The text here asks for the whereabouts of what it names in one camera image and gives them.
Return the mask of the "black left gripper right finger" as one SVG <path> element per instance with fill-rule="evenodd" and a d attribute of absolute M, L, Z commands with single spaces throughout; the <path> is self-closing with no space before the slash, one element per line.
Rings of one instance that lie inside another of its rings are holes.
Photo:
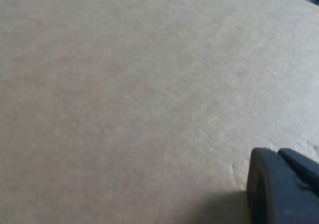
<path fill-rule="evenodd" d="M 278 211 L 278 224 L 317 224 L 319 222 L 319 164 L 289 148 L 278 151 L 292 171 Z"/>

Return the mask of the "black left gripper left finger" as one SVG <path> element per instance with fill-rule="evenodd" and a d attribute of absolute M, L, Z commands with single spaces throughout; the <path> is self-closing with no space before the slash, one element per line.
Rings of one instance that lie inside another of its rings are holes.
<path fill-rule="evenodd" d="M 278 224 L 274 185 L 277 167 L 282 164 L 279 151 L 255 147 L 251 151 L 246 184 L 247 202 L 253 224 Z"/>

